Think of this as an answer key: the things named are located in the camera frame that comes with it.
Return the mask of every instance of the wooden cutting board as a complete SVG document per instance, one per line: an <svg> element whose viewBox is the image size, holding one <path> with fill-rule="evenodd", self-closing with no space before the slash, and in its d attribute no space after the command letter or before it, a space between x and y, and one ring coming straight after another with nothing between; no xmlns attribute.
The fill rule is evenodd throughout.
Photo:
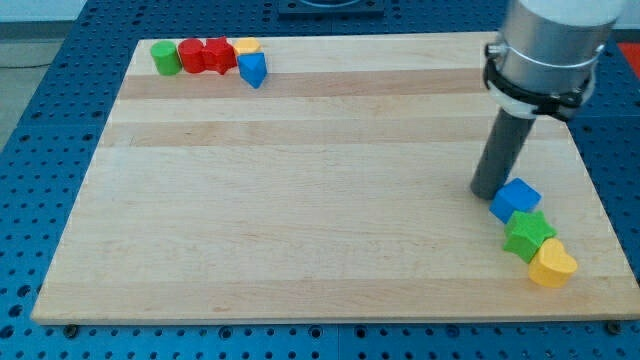
<svg viewBox="0 0 640 360"><path fill-rule="evenodd" d="M580 263L540 287L468 189L490 33L263 38L270 75L155 73L138 44L42 324L626 319L640 291L564 124L513 175Z"/></svg>

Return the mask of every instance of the blue block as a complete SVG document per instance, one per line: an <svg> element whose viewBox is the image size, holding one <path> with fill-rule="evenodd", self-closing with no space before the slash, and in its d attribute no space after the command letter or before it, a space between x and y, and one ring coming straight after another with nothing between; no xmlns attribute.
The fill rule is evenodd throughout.
<svg viewBox="0 0 640 360"><path fill-rule="evenodd" d="M255 89L262 85L267 76L267 63L264 53L243 54L238 56L240 76Z"/></svg>
<svg viewBox="0 0 640 360"><path fill-rule="evenodd" d="M514 211L530 212L542 196L520 178L516 178L498 190L489 210L507 223Z"/></svg>

